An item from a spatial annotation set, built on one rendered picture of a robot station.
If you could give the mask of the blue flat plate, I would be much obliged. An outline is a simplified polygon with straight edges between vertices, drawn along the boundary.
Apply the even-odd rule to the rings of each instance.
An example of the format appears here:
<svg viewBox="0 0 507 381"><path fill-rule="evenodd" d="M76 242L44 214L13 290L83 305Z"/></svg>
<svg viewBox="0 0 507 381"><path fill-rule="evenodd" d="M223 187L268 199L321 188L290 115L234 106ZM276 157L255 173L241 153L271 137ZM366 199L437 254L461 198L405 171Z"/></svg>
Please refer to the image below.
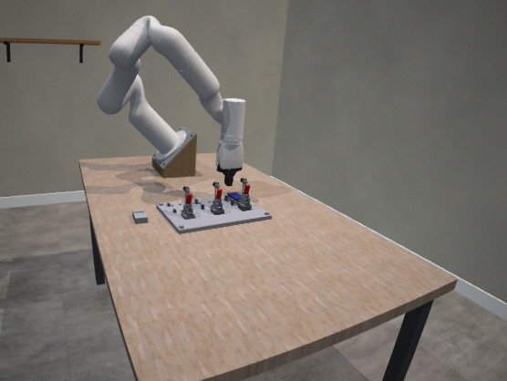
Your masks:
<svg viewBox="0 0 507 381"><path fill-rule="evenodd" d="M237 192L227 193L228 199L234 199L234 203L238 204L238 200L240 200L241 195Z"/></svg>

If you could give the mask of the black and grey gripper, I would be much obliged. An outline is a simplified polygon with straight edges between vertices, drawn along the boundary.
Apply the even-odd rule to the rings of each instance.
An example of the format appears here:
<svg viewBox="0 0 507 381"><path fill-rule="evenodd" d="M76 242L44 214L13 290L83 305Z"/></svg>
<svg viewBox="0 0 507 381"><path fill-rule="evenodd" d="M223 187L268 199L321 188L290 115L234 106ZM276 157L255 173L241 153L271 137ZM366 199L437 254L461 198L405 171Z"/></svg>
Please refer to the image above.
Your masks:
<svg viewBox="0 0 507 381"><path fill-rule="evenodd" d="M227 143L222 140L217 149L216 166L218 166L217 171L225 175L225 185L232 186L233 176L243 169L243 143Z"/></svg>

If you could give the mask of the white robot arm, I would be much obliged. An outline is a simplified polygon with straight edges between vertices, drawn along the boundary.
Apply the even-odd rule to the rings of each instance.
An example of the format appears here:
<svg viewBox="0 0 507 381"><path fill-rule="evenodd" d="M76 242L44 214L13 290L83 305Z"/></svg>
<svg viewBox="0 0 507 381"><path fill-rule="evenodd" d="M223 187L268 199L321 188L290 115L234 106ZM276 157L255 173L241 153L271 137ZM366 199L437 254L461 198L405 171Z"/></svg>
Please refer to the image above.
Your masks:
<svg viewBox="0 0 507 381"><path fill-rule="evenodd" d="M113 115L120 112L130 99L129 122L158 150L156 159L165 160L179 149L186 133L181 130L176 135L148 104L138 75L138 57L151 45L170 61L198 94L202 106L212 118L222 123L221 140L242 142L245 100L222 99L218 92L219 81L184 36L172 27L160 26L160 22L151 15L137 20L111 46L109 59L114 67L98 93L99 108Z"/></svg>

